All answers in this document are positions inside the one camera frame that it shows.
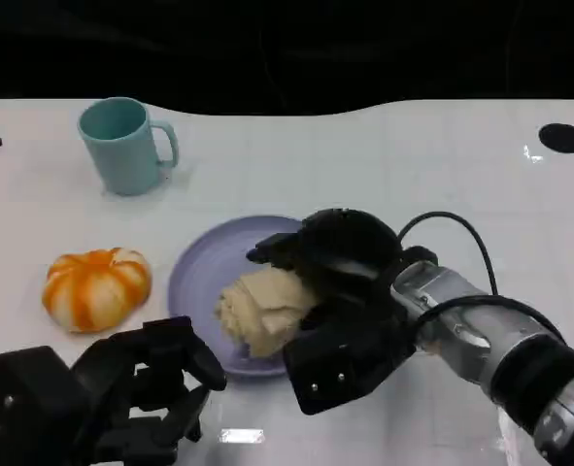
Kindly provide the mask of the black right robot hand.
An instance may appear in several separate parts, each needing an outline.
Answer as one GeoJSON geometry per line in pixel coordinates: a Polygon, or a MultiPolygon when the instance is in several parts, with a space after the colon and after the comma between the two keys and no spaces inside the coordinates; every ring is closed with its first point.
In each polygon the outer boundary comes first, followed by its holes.
{"type": "Polygon", "coordinates": [[[405,249],[377,217],[350,209],[318,211],[297,231],[259,241],[246,257],[295,273],[320,299],[300,324],[299,339],[347,330],[408,340],[406,311],[389,296],[405,249]]]}

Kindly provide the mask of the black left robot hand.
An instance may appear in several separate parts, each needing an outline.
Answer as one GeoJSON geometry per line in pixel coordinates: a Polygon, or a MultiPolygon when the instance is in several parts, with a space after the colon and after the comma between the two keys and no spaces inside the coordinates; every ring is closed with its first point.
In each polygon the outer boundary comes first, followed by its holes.
{"type": "Polygon", "coordinates": [[[92,344],[73,364],[89,411],[69,464],[173,465],[179,442],[202,437],[200,415],[227,386],[187,316],[146,322],[92,344]]]}

